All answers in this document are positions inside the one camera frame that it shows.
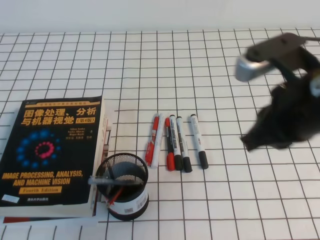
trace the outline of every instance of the white wall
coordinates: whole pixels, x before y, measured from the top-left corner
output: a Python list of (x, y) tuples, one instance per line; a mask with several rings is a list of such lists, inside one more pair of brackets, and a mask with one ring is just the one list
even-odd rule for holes
[(0, 32), (319, 27), (319, 0), (0, 0)]

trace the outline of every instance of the white grid surface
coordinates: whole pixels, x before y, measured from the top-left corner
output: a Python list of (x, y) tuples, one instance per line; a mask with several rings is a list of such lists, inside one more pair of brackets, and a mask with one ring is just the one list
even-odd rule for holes
[[(0, 240), (280, 240), (320, 236), (320, 141), (248, 153), (239, 136), (284, 81), (272, 71), (234, 77), (247, 46), (284, 32), (320, 29), (168, 32), (0, 33), (0, 157), (25, 99), (104, 94), (115, 110), (109, 154), (144, 158), (155, 113), (185, 121), (193, 172), (166, 170), (163, 138), (149, 168), (150, 203), (120, 222), (98, 205), (93, 218), (0, 225)], [(306, 49), (320, 57), (320, 44)], [(200, 168), (188, 117), (197, 114), (209, 168)]]

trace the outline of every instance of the black marker cap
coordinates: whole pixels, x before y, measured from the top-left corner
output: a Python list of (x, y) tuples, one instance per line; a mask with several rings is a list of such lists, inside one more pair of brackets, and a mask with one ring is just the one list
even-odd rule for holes
[(191, 166), (190, 158), (188, 156), (183, 158), (183, 168), (186, 173), (192, 172), (192, 166)]
[(209, 165), (208, 165), (207, 155), (206, 155), (205, 151), (199, 152), (199, 159), (200, 159), (201, 168), (207, 169), (209, 167)]
[(177, 171), (181, 171), (184, 168), (181, 155), (174, 155), (174, 164)]

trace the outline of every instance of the book cover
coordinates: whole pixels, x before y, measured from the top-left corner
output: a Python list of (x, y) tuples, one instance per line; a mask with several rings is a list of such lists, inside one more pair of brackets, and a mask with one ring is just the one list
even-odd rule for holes
[(102, 97), (22, 102), (0, 161), (0, 207), (90, 201)]

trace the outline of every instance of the marker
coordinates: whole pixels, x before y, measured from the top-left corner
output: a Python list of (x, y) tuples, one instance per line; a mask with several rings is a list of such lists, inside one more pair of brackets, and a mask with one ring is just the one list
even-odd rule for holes
[(188, 152), (188, 145), (186, 141), (186, 135), (183, 129), (183, 121), (180, 116), (176, 118), (176, 126), (178, 130), (178, 137), (179, 137), (179, 144), (180, 150), (183, 158), (183, 168), (186, 173), (192, 172), (192, 166), (190, 162), (189, 152)]
[(175, 115), (170, 116), (170, 128), (171, 128), (175, 170), (180, 171), (183, 169), (183, 161), (182, 161), (181, 152), (180, 152), (179, 139), (177, 136), (177, 120)]
[(207, 161), (205, 147), (203, 146), (204, 143), (202, 141), (202, 136), (201, 136), (200, 129), (199, 129), (198, 118), (195, 114), (192, 114), (190, 117), (190, 120), (191, 120), (191, 126), (192, 126), (194, 139), (196, 142), (196, 148), (198, 149), (201, 167), (202, 167), (202, 169), (207, 169), (209, 167), (209, 165), (208, 165), (208, 161)]
[(144, 157), (148, 166), (151, 166), (152, 158), (154, 155), (158, 125), (159, 125), (159, 116), (155, 116), (154, 121), (153, 121), (150, 141), (149, 141), (148, 146), (146, 148), (145, 157)]
[(164, 134), (165, 116), (161, 113), (159, 115), (158, 129), (156, 131), (153, 158), (151, 168), (157, 168), (159, 165), (159, 154), (161, 149), (162, 135)]
[(173, 171), (176, 169), (175, 155), (174, 155), (174, 147), (172, 145), (172, 139), (171, 139), (170, 119), (168, 117), (165, 119), (165, 127), (166, 127), (166, 144), (168, 148), (168, 155), (166, 156), (166, 167), (168, 168), (169, 171)]

